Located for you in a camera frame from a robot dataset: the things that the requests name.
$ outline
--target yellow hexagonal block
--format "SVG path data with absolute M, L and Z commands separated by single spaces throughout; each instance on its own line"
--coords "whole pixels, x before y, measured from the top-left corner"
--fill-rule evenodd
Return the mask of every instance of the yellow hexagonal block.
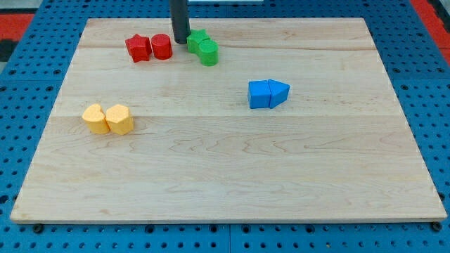
M 133 117 L 129 108 L 124 105 L 114 105 L 106 110 L 106 121 L 111 131 L 124 135 L 134 129 Z
M 95 134 L 106 134 L 110 131 L 110 127 L 105 119 L 105 114 L 99 104 L 89 106 L 84 111 L 82 118 L 84 122 L 86 122 L 89 130 Z

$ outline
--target blue pegboard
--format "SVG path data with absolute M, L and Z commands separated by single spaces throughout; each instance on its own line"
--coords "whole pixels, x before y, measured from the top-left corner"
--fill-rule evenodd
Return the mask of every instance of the blue pegboard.
M 450 69 L 407 0 L 266 0 L 189 10 L 193 18 L 365 18 L 449 210 Z M 166 0 L 44 0 L 0 75 L 0 252 L 450 251 L 448 219 L 434 224 L 45 225 L 41 233 L 38 226 L 11 223 L 14 200 L 87 19 L 168 16 Z

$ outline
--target red cylinder block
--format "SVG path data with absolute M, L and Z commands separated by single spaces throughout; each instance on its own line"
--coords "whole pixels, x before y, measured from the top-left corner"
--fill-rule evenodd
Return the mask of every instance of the red cylinder block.
M 156 34 L 152 37 L 151 44 L 155 58 L 166 60 L 172 57 L 172 45 L 168 35 Z

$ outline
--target blue block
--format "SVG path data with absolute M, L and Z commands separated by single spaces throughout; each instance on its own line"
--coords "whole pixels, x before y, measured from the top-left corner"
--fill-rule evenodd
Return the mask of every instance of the blue block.
M 268 84 L 271 93 L 269 107 L 272 109 L 288 99 L 289 84 L 284 84 L 272 79 L 268 80 Z
M 270 88 L 267 80 L 248 82 L 248 105 L 250 109 L 267 108 L 270 104 Z

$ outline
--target plastic block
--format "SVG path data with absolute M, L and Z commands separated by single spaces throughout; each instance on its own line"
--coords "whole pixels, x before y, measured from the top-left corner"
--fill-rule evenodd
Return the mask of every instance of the plastic block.
M 219 45 L 215 41 L 202 41 L 198 46 L 198 57 L 205 66 L 214 66 L 219 62 Z
M 83 113 L 82 118 L 87 127 L 95 134 L 106 134 L 110 127 L 105 120 L 105 114 L 99 104 L 89 106 Z
M 191 35 L 188 36 L 188 52 L 198 54 L 198 46 L 202 41 L 209 40 L 210 36 L 205 29 L 191 30 Z
M 133 58 L 135 63 L 141 60 L 150 60 L 152 48 L 148 37 L 135 34 L 132 38 L 125 40 L 125 44 L 127 45 L 128 54 Z
M 129 108 L 124 105 L 114 105 L 106 110 L 106 121 L 111 131 L 124 135 L 134 129 L 133 117 Z
M 267 80 L 248 82 L 248 104 L 250 109 L 267 108 L 270 103 L 270 88 Z
M 152 37 L 151 42 L 155 58 L 166 60 L 172 57 L 172 45 L 167 34 L 156 34 Z
M 267 80 L 267 82 L 271 94 L 269 107 L 272 109 L 288 99 L 290 86 L 272 79 Z

